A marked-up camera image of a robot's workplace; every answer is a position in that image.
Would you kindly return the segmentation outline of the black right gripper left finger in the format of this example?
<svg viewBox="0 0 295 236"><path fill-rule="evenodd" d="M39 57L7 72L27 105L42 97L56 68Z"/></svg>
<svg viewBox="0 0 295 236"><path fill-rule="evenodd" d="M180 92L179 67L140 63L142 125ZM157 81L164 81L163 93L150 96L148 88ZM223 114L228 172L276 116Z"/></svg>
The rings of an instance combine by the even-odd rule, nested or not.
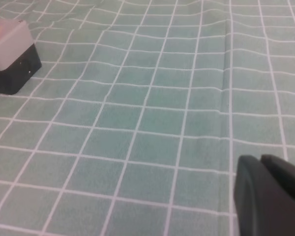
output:
<svg viewBox="0 0 295 236"><path fill-rule="evenodd" d="M234 201L241 236L295 236L295 200L261 158L239 157Z"/></svg>

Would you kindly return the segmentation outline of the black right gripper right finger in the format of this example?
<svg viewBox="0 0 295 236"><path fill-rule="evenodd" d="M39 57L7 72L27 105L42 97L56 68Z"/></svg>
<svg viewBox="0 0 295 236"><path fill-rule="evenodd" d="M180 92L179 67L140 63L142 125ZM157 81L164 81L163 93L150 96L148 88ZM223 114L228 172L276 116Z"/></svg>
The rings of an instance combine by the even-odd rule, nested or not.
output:
<svg viewBox="0 0 295 236"><path fill-rule="evenodd" d="M270 154L262 155L261 163L284 191L295 200L295 165Z"/></svg>

